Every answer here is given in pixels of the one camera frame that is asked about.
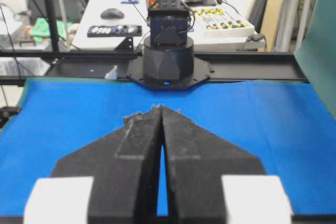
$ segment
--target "green fabric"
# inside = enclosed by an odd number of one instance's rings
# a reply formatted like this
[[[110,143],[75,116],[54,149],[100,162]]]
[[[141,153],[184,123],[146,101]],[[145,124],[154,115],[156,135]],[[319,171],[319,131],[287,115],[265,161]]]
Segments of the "green fabric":
[[[336,119],[336,4],[318,0],[306,39],[296,60]]]
[[[65,38],[65,30],[64,30],[64,24],[62,21],[57,20],[56,21],[58,35],[60,35],[62,38]],[[36,20],[35,25],[30,30],[29,35],[34,37],[36,42],[41,42],[43,38],[50,38],[50,30],[49,30],[49,24],[44,18],[38,18]]]

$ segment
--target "blue table cover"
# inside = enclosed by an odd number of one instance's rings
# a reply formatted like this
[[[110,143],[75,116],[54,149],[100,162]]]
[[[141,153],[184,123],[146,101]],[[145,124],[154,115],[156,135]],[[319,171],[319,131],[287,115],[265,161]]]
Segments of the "blue table cover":
[[[57,160],[166,105],[260,157],[296,214],[336,214],[336,122],[309,84],[241,82],[182,91],[132,83],[31,79],[23,110],[0,135],[0,216],[23,215],[36,179]],[[167,215],[164,160],[158,215]]]

